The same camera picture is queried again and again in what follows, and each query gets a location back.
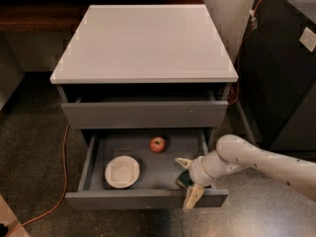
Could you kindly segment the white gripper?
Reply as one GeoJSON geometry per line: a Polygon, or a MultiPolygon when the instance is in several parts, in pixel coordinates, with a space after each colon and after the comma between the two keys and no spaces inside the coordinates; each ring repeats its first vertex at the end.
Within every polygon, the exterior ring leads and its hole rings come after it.
{"type": "Polygon", "coordinates": [[[188,212],[195,207],[204,194],[204,188],[212,186],[222,176],[231,175],[243,170],[243,167],[227,162],[219,157],[215,150],[198,158],[176,158],[183,168],[189,169],[194,185],[188,186],[183,211],[188,212]]]}

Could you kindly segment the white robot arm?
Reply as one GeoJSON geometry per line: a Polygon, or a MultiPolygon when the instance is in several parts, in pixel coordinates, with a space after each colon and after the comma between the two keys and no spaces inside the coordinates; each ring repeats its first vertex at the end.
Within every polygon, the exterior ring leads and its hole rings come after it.
{"type": "Polygon", "coordinates": [[[277,180],[305,197],[316,200],[316,164],[306,160],[261,149],[245,139],[226,134],[221,136],[215,149],[196,159],[176,158],[175,161],[189,171],[193,182],[187,188],[183,211],[193,209],[204,190],[222,176],[247,168],[277,180]]]}

